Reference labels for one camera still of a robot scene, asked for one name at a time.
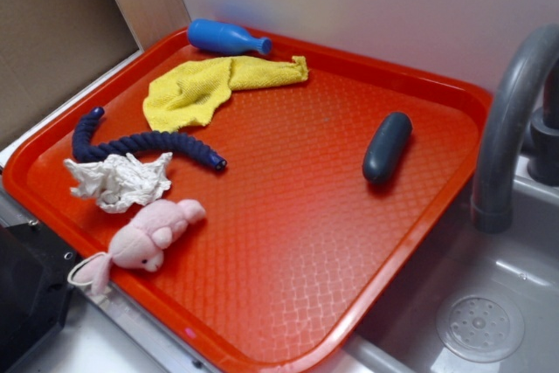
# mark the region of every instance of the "rope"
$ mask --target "rope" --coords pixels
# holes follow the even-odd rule
[[[104,113],[102,107],[96,107],[79,119],[72,136],[72,153],[78,162],[100,162],[109,155],[163,150],[182,153],[214,170],[222,170],[227,165],[227,161],[210,146],[186,133],[151,131],[93,146],[91,139]]]

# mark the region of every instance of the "yellow cloth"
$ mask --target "yellow cloth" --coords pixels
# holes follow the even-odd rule
[[[307,61],[293,56],[293,63],[250,56],[189,61],[149,84],[143,113],[158,131],[185,126],[206,126],[231,91],[283,86],[308,78]]]

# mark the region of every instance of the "red plastic tray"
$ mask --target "red plastic tray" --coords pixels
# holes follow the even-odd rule
[[[229,162],[224,173],[179,155],[169,166],[165,197],[198,199],[207,221],[165,252],[158,273],[115,267],[112,279],[224,371],[303,371],[342,345],[473,173],[491,97],[253,33],[273,39],[269,59],[306,56],[309,80],[235,92],[208,127],[185,130]],[[103,106],[93,144],[149,130],[149,82],[209,57],[185,31],[165,38],[23,145],[3,173],[7,191],[83,256],[106,250],[139,208],[111,215],[70,195],[76,182],[62,162],[75,124]],[[393,111],[410,116],[413,134],[392,181],[373,188],[362,159]]]

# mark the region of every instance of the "sink drain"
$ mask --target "sink drain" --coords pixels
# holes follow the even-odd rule
[[[508,298],[486,289],[466,289],[449,296],[437,313],[437,332],[457,356],[477,363],[513,354],[524,336],[524,320]]]

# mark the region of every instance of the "sink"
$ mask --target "sink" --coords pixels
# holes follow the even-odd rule
[[[347,346],[373,371],[557,371],[559,191],[517,176],[514,221],[499,234],[472,226],[471,191],[370,309],[362,345]],[[375,356],[363,360],[363,345]]]

